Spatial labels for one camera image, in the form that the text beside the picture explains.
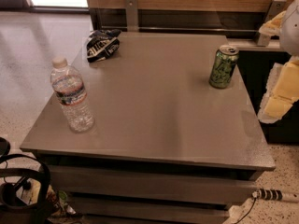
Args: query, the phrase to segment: speckled floor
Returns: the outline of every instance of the speckled floor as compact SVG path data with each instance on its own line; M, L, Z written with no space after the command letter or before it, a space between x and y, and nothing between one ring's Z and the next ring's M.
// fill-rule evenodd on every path
M72 63L91 28L88 15L0 12L0 136L21 152L26 134L49 100L51 59L63 55ZM264 189L299 193L299 146L269 145L276 161L274 172L257 181ZM251 199L233 206L235 223L250 209ZM297 224L299 203L258 200L243 224Z

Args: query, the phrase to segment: soda can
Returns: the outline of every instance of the soda can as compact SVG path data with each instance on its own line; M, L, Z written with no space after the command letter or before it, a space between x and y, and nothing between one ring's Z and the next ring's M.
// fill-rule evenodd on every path
M215 88L226 88L231 82L238 58L238 48L229 45L221 46L216 52L209 84Z

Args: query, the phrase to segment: bottle cap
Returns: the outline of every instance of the bottle cap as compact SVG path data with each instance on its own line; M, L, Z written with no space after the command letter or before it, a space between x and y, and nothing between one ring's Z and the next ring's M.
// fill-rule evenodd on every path
M67 66L67 61L65 57L55 57L52 60L53 67L56 69L63 68Z

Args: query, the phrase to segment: water bottle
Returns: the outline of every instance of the water bottle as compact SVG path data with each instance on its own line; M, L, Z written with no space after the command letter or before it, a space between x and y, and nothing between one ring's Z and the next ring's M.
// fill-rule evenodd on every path
M54 58L52 64L50 83L70 129L77 133L88 131L94 124L94 117L81 74L67 64L66 58Z

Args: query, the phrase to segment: can lid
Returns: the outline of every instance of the can lid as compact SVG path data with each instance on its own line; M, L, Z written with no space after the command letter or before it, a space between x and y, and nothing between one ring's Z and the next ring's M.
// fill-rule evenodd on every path
M234 56L234 55L237 55L239 53L239 49L237 47L230 46L230 45L221 46L220 51L223 54L229 55L229 56Z
M53 67L56 69L63 68L67 66L67 61L65 57L58 56L52 60Z

